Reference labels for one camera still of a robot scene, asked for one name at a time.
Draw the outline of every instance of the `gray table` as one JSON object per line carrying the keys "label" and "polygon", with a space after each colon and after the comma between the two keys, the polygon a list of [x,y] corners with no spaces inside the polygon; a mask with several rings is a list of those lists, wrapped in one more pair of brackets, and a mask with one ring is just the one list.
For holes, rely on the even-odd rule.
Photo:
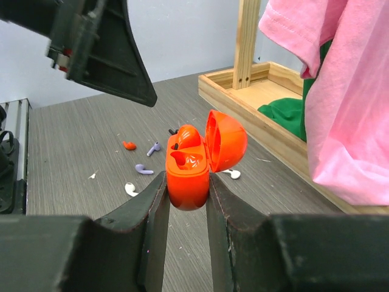
{"label": "gray table", "polygon": [[[146,153],[155,141],[167,143],[169,128],[190,123],[204,134],[212,107],[198,96],[197,75],[158,82],[155,88],[154,108],[100,95],[32,110],[27,213],[98,218],[130,199],[125,183],[141,191],[155,177],[138,174],[135,164],[164,170],[164,151]],[[135,142],[137,150],[125,150],[124,140]],[[252,139],[235,169],[242,172],[239,180],[225,173],[220,177],[265,214],[339,212]],[[88,179],[93,173],[95,178]],[[164,291],[212,290],[204,207],[194,212],[171,208],[166,253]]]}

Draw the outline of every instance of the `purple earbud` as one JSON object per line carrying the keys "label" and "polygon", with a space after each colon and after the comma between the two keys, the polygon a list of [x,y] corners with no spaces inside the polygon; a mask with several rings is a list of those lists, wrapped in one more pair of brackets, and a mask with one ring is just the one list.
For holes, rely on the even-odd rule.
{"label": "purple earbud", "polygon": [[154,151],[159,151],[160,150],[160,145],[158,142],[155,142],[154,145],[151,147],[150,150],[148,150],[147,156],[150,156],[153,154]]}
{"label": "purple earbud", "polygon": [[143,164],[135,165],[135,169],[137,172],[139,172],[143,175],[153,175],[154,174],[154,172],[152,170],[145,170],[145,166]]}

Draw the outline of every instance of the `pink towel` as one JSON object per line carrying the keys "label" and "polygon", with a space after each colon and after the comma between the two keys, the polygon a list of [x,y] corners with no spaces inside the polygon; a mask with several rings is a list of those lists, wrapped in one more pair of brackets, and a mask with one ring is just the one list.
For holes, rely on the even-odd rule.
{"label": "pink towel", "polygon": [[300,58],[302,78],[318,75],[305,109],[313,181],[389,205],[389,0],[269,0],[259,27]]}

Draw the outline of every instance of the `wooden rack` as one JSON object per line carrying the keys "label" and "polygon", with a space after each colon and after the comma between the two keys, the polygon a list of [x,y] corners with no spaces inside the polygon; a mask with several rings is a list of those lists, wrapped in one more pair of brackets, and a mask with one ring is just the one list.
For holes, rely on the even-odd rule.
{"label": "wooden rack", "polygon": [[260,0],[240,0],[233,69],[199,76],[199,95],[242,123],[279,160],[348,214],[389,214],[388,206],[352,206],[309,176],[306,143],[258,111],[284,97],[302,98],[298,72],[276,63],[253,64]]}

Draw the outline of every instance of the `green fabric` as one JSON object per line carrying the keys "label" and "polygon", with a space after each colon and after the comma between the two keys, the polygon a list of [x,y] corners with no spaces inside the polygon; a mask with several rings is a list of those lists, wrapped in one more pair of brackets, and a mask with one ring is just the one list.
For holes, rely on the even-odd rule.
{"label": "green fabric", "polygon": [[263,105],[258,108],[258,111],[299,137],[302,106],[303,101],[301,99],[287,97]]}
{"label": "green fabric", "polygon": [[[332,40],[320,47],[320,64],[323,64],[331,43]],[[315,80],[304,80],[302,100],[286,97],[263,105],[258,111],[306,142],[305,99]]]}

